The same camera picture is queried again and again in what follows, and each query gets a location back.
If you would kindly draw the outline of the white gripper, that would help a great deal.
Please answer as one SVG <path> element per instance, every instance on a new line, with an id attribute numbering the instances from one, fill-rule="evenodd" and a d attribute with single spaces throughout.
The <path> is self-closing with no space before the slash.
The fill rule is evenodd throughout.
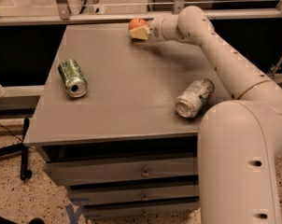
<path id="1" fill-rule="evenodd" d="M 177 15 L 159 16 L 147 25 L 133 28 L 129 31 L 131 38 L 148 40 L 149 35 L 158 41 L 178 40 L 180 32 L 177 29 Z"/>

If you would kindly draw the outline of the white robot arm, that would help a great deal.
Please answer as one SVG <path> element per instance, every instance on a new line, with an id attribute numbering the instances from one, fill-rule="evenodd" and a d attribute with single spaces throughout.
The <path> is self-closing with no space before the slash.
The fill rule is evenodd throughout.
<path id="1" fill-rule="evenodd" d="M 131 37 L 201 48 L 230 94 L 198 132 L 202 224 L 282 224 L 275 158 L 282 155 L 282 89 L 219 36 L 198 7 L 131 21 Z"/>

